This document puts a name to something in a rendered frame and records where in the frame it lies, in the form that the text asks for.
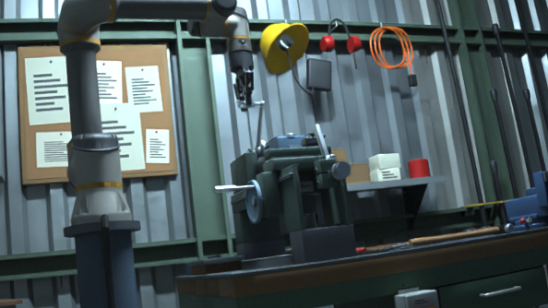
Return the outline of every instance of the robotic arm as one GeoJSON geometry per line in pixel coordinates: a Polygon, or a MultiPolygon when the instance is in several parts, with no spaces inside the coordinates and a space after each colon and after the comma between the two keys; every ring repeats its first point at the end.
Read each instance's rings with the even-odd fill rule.
{"type": "Polygon", "coordinates": [[[253,105],[253,56],[249,21],[236,0],[65,0],[57,25],[66,56],[73,139],[68,144],[67,175],[76,187],[72,224],[131,220],[122,193],[122,173],[115,135],[103,134],[96,53],[100,26],[118,18],[189,19],[193,35],[226,37],[238,106],[253,105]]]}

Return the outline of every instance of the green vertical post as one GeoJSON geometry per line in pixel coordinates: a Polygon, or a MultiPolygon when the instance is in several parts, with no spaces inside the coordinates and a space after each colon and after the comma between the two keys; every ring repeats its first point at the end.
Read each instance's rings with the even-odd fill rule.
{"type": "Polygon", "coordinates": [[[485,202],[496,200],[494,180],[489,165],[491,160],[496,160],[498,163],[500,184],[504,192],[503,198],[509,199],[513,197],[512,187],[494,105],[489,96],[493,82],[489,74],[485,45],[482,43],[482,30],[476,6],[473,0],[448,1],[448,5],[453,26],[458,27],[456,39],[460,42],[460,67],[474,130],[478,161],[480,162],[479,170],[482,173],[485,202]],[[465,29],[474,31],[481,43],[468,45],[465,29]]]}
{"type": "Polygon", "coordinates": [[[223,195],[213,190],[223,183],[223,176],[210,52],[203,47],[184,48],[181,21],[176,22],[176,27],[186,165],[198,257],[205,257],[206,242],[223,240],[232,254],[226,203],[223,195]]]}

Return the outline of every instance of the red container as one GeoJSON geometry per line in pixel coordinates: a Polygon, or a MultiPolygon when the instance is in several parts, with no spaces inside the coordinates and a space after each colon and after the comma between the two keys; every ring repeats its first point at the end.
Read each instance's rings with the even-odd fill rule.
{"type": "Polygon", "coordinates": [[[427,159],[410,160],[407,163],[410,178],[423,178],[430,176],[430,167],[427,159]]]}

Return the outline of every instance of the red ear muffs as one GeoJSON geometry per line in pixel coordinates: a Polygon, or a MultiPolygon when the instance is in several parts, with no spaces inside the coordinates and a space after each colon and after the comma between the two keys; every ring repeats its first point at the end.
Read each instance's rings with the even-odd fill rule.
{"type": "Polygon", "coordinates": [[[348,31],[348,27],[346,27],[346,24],[344,23],[344,21],[340,20],[339,18],[333,18],[333,20],[331,20],[331,22],[329,23],[328,35],[324,36],[320,40],[321,51],[329,53],[335,48],[335,39],[333,39],[333,37],[331,36],[331,31],[332,31],[331,25],[335,21],[340,22],[342,26],[344,27],[344,29],[346,30],[346,34],[348,35],[348,40],[346,41],[346,48],[348,49],[348,52],[355,53],[359,51],[362,48],[362,40],[360,40],[360,38],[358,38],[357,36],[350,35],[350,32],[348,31]]]}
{"type": "Polygon", "coordinates": [[[322,52],[330,52],[335,48],[335,39],[332,36],[326,35],[320,40],[320,49],[322,52]]]}

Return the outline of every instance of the bulletin board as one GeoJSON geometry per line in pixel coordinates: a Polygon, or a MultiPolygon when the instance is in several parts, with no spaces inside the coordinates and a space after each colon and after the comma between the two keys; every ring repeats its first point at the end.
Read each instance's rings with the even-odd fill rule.
{"type": "MultiPolygon", "coordinates": [[[[18,47],[19,84],[19,137],[21,149],[22,183],[49,184],[68,182],[66,167],[38,168],[36,133],[70,131],[70,123],[30,125],[25,76],[25,59],[63,56],[58,46],[18,47]]],[[[177,174],[177,159],[173,131],[172,100],[165,45],[107,45],[97,53],[97,60],[122,61],[123,102],[128,102],[125,85],[127,66],[157,65],[161,84],[162,112],[141,113],[143,148],[146,151],[146,130],[169,130],[169,163],[146,163],[145,169],[124,171],[123,178],[163,176],[177,174]]]]}

